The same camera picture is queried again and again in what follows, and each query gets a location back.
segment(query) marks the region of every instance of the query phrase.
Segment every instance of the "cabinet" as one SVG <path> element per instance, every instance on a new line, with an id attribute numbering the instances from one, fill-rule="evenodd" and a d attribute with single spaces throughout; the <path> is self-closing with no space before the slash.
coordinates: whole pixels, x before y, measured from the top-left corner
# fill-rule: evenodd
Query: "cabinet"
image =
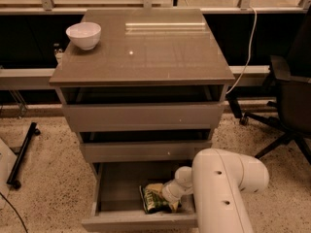
<path id="1" fill-rule="evenodd" d="M 72 43 L 50 80 L 98 184 L 88 231 L 195 227 L 192 196 L 145 215 L 139 185 L 166 182 L 210 148 L 231 74 L 199 10 L 91 10 L 99 44 Z"/>

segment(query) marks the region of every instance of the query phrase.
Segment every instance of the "bowl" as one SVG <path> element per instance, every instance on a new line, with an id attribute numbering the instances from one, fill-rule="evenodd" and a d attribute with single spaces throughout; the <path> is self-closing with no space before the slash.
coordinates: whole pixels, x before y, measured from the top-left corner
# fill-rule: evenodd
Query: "bowl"
<path id="1" fill-rule="evenodd" d="M 81 22 L 67 28 L 71 42 L 82 50 L 92 50 L 99 42 L 101 27 L 94 22 Z"/>

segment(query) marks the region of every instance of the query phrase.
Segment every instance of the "office chair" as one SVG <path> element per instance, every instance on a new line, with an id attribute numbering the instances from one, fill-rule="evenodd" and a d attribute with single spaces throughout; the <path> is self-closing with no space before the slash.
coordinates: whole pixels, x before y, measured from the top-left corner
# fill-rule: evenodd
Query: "office chair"
<path id="1" fill-rule="evenodd" d="M 246 125 L 250 117 L 284 132 L 255 158 L 261 158 L 294 140 L 311 164 L 311 149 L 305 141 L 306 138 L 311 139 L 311 9 L 287 57 L 273 55 L 270 59 L 267 82 L 276 84 L 276 103 L 269 102 L 268 106 L 277 108 L 278 117 L 267 118 L 246 112 L 240 123 Z"/>

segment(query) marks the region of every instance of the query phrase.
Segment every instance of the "chair wheel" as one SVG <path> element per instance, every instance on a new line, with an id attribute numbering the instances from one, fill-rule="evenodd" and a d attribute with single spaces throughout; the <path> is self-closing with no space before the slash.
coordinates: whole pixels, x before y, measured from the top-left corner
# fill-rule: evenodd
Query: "chair wheel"
<path id="1" fill-rule="evenodd" d="M 241 125 L 247 125 L 248 124 L 248 122 L 249 122 L 249 118 L 248 117 L 246 117 L 246 116 L 242 116 L 241 118 L 240 118 L 240 124 Z"/>
<path id="2" fill-rule="evenodd" d="M 13 181 L 12 183 L 12 188 L 14 188 L 15 190 L 20 189 L 21 187 L 21 183 L 18 180 Z"/>
<path id="3" fill-rule="evenodd" d="M 35 135 L 36 135 L 36 136 L 39 136 L 40 134 L 41 134 L 41 131 L 40 131 L 39 129 L 36 128 L 36 129 L 35 129 Z"/>

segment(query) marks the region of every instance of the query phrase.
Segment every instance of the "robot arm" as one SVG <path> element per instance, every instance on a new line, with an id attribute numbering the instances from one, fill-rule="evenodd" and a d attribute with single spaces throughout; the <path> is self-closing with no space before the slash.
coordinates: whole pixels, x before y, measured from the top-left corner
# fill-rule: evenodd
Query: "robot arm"
<path id="1" fill-rule="evenodd" d="M 241 192 L 263 191 L 268 182 L 267 169 L 259 160 L 208 149 L 195 156 L 192 168 L 178 169 L 175 180 L 164 185 L 162 194 L 175 202 L 193 192 L 201 233 L 251 233 L 253 228 Z"/>

